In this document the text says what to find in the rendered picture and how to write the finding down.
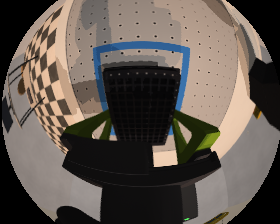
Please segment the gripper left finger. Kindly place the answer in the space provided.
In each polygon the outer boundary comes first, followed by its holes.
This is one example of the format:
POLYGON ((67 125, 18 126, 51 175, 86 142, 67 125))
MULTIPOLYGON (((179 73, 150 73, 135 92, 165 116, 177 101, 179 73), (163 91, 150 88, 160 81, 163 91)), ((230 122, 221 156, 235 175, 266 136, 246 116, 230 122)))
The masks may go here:
POLYGON ((104 122, 102 134, 99 139, 110 139, 110 133, 112 128, 112 121, 109 113, 109 109, 103 111, 95 116, 77 122, 73 125, 66 127, 63 133, 74 134, 80 137, 92 138, 92 133, 104 122))

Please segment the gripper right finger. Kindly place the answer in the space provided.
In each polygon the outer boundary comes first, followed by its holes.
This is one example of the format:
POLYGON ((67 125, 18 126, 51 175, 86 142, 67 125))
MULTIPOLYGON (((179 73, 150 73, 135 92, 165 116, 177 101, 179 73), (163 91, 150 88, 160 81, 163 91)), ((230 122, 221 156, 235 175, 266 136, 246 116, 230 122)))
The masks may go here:
POLYGON ((176 109, 172 120, 172 130, 178 164, 186 163, 197 151, 211 148, 221 134, 216 126, 186 115, 176 109), (192 134, 188 144, 177 120, 192 134))

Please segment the blue tape outline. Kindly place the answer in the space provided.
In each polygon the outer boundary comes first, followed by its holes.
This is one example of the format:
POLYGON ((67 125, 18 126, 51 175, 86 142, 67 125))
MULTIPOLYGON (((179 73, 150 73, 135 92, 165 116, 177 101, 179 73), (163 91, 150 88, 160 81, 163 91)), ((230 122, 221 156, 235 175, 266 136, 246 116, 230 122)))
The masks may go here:
POLYGON ((187 83, 189 60, 190 60, 190 48, 181 45, 171 44, 171 43, 153 42, 153 41, 120 42, 120 43, 107 44, 107 45, 102 45, 93 48, 95 77, 96 77, 96 83, 97 83, 102 110, 103 111, 107 110, 108 106, 106 102, 103 79, 102 79, 100 53, 116 51, 116 50, 125 50, 125 49, 158 49, 158 50, 168 50, 168 51, 183 53, 181 81, 180 81, 181 84, 179 87, 179 93, 177 98, 178 100, 175 108, 180 111, 184 98, 186 83, 187 83))

